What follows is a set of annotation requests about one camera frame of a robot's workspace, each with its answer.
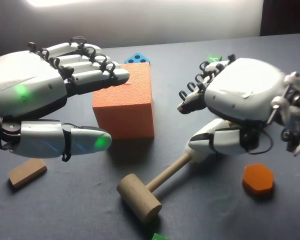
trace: white wall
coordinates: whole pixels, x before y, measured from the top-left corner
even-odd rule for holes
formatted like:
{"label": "white wall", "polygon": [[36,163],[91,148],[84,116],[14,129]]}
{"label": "white wall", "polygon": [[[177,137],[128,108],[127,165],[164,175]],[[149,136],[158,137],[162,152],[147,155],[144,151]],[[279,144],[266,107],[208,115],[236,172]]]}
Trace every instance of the white wall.
{"label": "white wall", "polygon": [[0,0],[0,55],[84,36],[101,48],[258,36],[263,0]]}

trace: green light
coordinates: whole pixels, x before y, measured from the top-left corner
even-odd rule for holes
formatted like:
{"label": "green light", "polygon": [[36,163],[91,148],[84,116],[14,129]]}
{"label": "green light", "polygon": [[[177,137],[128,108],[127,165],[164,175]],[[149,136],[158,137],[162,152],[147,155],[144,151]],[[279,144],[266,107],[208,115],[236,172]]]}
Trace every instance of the green light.
{"label": "green light", "polygon": [[18,84],[14,87],[14,89],[16,90],[16,92],[21,95],[21,96],[24,96],[24,95],[27,95],[28,94],[28,91],[26,89],[25,86],[23,86],[22,84]]}
{"label": "green light", "polygon": [[101,136],[94,142],[95,148],[107,148],[109,144],[108,137]]}

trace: wooden mallet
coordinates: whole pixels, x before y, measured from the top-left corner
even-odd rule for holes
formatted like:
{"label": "wooden mallet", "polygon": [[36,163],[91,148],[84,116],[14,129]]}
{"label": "wooden mallet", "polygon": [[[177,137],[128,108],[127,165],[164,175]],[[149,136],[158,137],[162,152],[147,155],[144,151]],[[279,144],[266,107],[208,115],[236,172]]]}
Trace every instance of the wooden mallet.
{"label": "wooden mallet", "polygon": [[146,186],[134,174],[124,177],[116,187],[124,201],[143,222],[151,221],[162,208],[161,203],[152,194],[161,184],[168,180],[191,160],[191,154],[185,153],[166,170]]}

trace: gray table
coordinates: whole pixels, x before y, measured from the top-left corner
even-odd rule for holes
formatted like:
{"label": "gray table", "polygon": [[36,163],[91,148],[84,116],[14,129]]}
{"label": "gray table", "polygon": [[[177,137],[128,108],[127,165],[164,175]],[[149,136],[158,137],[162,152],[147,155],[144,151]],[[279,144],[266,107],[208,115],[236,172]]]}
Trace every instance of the gray table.
{"label": "gray table", "polygon": [[[142,226],[122,203],[116,186],[130,173],[144,183],[183,152],[185,142],[215,116],[208,110],[182,115],[178,92],[194,80],[209,53],[232,53],[300,72],[300,34],[104,49],[123,63],[136,52],[151,61],[155,139],[114,142],[109,151],[47,159],[47,173],[13,192],[8,172],[26,159],[0,150],[0,240],[300,239],[300,156],[280,141],[281,127],[267,131],[275,145],[264,155],[214,158],[180,170],[154,192],[163,204],[157,221]],[[74,96],[47,118],[97,126],[92,93]],[[242,185],[246,165],[274,172],[271,200],[257,201]]]}

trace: blue triangle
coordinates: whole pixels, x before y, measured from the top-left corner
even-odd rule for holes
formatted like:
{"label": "blue triangle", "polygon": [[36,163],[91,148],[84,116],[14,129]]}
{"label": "blue triangle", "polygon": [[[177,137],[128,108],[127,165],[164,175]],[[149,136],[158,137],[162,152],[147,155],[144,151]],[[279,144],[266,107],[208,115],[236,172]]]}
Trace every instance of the blue triangle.
{"label": "blue triangle", "polygon": [[125,64],[150,63],[150,60],[137,52],[135,55],[125,60],[124,63]]}

